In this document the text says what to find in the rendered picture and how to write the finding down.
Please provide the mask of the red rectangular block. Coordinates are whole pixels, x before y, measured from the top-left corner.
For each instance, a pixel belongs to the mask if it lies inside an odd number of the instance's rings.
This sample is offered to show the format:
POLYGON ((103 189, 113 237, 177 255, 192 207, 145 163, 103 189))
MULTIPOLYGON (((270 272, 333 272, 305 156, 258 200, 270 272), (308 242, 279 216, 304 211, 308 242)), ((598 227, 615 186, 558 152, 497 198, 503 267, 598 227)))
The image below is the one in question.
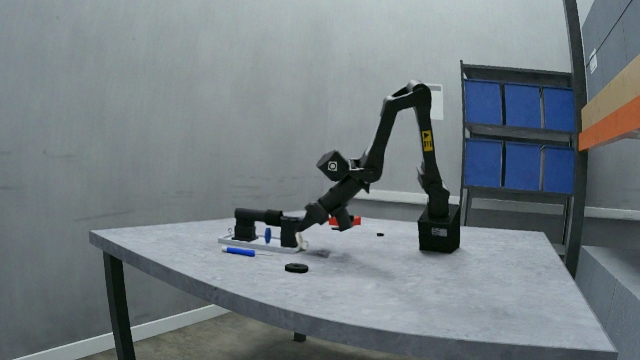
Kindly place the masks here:
MULTIPOLYGON (((355 220, 353 221, 353 226, 355 225, 361 225, 361 217, 355 218, 355 220)), ((336 219, 331 219, 331 217, 329 217, 329 223, 328 225, 334 225, 334 226, 338 226, 336 219)))

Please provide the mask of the blue screwdriver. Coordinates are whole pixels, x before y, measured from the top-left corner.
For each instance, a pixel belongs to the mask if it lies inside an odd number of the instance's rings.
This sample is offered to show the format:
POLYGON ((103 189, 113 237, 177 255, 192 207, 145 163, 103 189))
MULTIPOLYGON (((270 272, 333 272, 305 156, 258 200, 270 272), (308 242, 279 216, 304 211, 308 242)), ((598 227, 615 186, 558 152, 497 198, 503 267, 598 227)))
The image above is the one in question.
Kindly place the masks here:
POLYGON ((224 247, 224 246, 222 246, 222 251, 223 252, 229 252, 229 253, 242 254, 242 255, 247 255, 247 256, 255 256, 255 254, 273 256, 273 255, 255 253, 254 250, 248 250, 248 249, 245 250, 245 249, 238 249, 238 248, 231 248, 231 247, 224 247))

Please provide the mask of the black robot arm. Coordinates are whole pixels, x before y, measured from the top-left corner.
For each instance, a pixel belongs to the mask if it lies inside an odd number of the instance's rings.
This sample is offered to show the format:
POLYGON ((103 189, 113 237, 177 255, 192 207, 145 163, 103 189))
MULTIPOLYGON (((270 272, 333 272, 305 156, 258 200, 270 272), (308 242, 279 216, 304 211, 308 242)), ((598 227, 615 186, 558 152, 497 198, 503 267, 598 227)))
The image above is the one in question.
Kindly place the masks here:
MULTIPOLYGON (((371 143, 364 151, 361 159, 346 160, 335 149, 324 154, 317 162, 316 167, 331 181, 339 181, 336 186, 347 199, 351 200, 362 189, 369 194, 370 183, 379 181, 382 176, 385 149, 397 113, 412 107, 416 115, 422 156, 421 167, 416 167, 418 170, 417 179, 421 188, 429 195, 427 198, 429 219, 446 218, 450 216, 448 200, 450 191, 441 179, 436 164, 430 117, 432 93, 430 88, 420 80, 411 80, 406 86, 384 98, 371 143)), ((355 217, 348 214, 347 209, 344 208, 348 205, 341 205, 330 212, 332 217, 335 216, 340 232, 353 227, 352 223, 355 217)))

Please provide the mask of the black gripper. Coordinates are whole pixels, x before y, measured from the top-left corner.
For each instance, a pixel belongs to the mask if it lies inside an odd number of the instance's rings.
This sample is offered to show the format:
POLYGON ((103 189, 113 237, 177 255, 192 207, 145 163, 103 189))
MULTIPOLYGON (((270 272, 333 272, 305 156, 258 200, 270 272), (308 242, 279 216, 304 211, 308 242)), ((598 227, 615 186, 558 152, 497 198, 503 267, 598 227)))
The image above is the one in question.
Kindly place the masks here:
MULTIPOLYGON (((318 202, 310 202, 304 207, 307 212, 299 227, 300 232, 305 231, 306 229, 310 228, 315 224, 319 224, 320 226, 322 226, 323 224, 325 224, 326 221, 327 222, 329 221, 330 212, 337 209, 341 205, 347 204, 350 200, 347 199, 339 191, 339 189, 335 184, 333 187, 329 189, 329 191, 324 196, 319 198, 317 201, 318 202)), ((332 219, 334 217, 331 216, 332 219)))

